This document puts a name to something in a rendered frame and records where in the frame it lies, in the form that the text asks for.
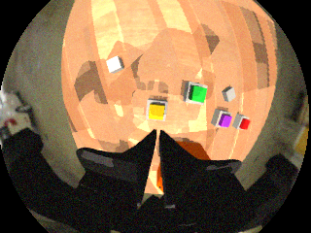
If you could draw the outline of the purple button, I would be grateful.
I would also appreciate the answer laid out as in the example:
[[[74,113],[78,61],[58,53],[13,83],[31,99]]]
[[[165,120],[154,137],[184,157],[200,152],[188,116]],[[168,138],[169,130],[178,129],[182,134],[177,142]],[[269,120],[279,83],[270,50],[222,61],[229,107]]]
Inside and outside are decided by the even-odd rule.
[[[213,119],[211,119],[211,124],[214,127],[229,127],[229,122],[232,120],[232,113],[226,110],[215,109]]]

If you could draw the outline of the red button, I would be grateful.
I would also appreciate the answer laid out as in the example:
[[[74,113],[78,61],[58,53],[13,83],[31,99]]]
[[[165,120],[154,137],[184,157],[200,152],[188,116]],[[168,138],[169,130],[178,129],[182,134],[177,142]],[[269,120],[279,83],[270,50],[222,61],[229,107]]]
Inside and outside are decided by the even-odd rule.
[[[250,125],[249,119],[250,118],[245,116],[245,114],[243,116],[237,114],[237,116],[234,118],[232,127],[236,129],[242,129],[242,131],[245,131],[245,129],[249,128]]]

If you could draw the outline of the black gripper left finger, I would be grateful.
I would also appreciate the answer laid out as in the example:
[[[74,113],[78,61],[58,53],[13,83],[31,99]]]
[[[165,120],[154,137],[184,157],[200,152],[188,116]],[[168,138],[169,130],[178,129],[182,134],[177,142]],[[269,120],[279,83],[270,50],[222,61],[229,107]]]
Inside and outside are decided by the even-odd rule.
[[[137,206],[141,206],[153,156],[155,156],[156,136],[158,136],[158,131],[153,129],[135,147],[124,152],[94,150],[94,148],[86,147],[78,148],[75,154],[85,170],[109,179],[132,183],[135,201]]]

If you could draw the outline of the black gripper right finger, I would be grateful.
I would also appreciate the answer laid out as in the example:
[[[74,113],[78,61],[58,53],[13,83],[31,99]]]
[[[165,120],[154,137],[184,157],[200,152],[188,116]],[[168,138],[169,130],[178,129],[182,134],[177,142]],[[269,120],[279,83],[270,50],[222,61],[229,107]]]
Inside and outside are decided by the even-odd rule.
[[[197,180],[236,174],[242,167],[240,159],[197,159],[164,131],[159,131],[158,150],[164,209],[174,209],[174,203]]]

